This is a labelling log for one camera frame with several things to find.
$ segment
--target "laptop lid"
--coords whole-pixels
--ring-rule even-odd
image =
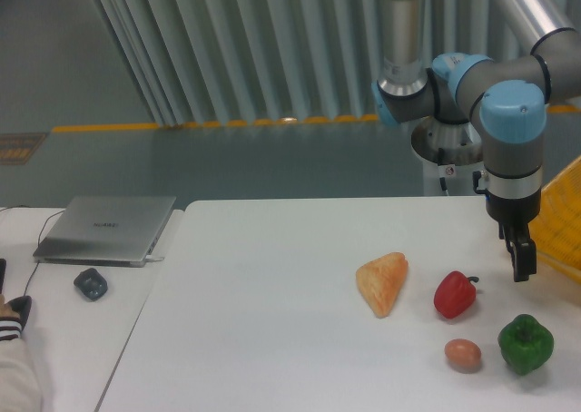
[[[141,267],[175,197],[75,197],[34,252],[36,261]]]

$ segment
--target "white table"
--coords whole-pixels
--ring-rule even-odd
[[[356,269],[409,259],[394,309],[376,319]],[[514,283],[484,199],[199,201],[102,407],[140,411],[527,411],[581,405],[581,287],[539,266]],[[478,300],[446,321],[433,295],[452,270],[478,275]],[[520,313],[556,338],[553,357],[516,376],[497,345]],[[483,367],[452,369],[444,345],[479,344]]]
[[[0,212],[0,257],[6,259],[4,294],[21,295],[32,273],[38,234],[52,209]],[[168,250],[183,211],[175,211],[153,256]],[[46,232],[58,216],[51,219]],[[40,264],[28,294],[33,308],[24,338],[43,391],[43,411],[84,412],[98,407],[163,262],[143,268],[97,267],[109,289],[96,302],[74,287],[88,266]]]

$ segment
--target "yellow crate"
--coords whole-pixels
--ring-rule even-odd
[[[543,188],[529,229],[538,260],[581,283],[581,156]]]

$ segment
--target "person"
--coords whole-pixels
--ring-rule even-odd
[[[0,412],[41,410],[41,391],[20,317],[0,294]]]

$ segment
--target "yellow floor stripe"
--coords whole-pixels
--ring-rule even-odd
[[[140,131],[157,129],[157,123],[86,124],[80,126],[55,126],[52,132]]]
[[[581,113],[581,109],[574,105],[554,105],[547,108],[548,113],[561,114],[561,113]]]
[[[554,105],[547,108],[548,113],[581,113],[581,109],[574,105]],[[376,114],[365,114],[361,118],[352,115],[339,115],[334,119],[327,117],[307,117],[303,122],[293,117],[285,117],[278,120],[271,119],[257,119],[253,123],[246,123],[244,120],[231,120],[226,123],[228,127],[244,127],[244,126],[271,126],[278,124],[320,124],[320,123],[355,123],[355,122],[377,122],[378,116]],[[198,129],[198,128],[222,128],[222,124],[218,121],[212,120],[204,123],[187,122],[178,126],[160,127],[157,123],[121,123],[121,124],[86,124],[79,126],[55,126],[52,132],[99,132],[99,131],[141,131],[151,129]]]

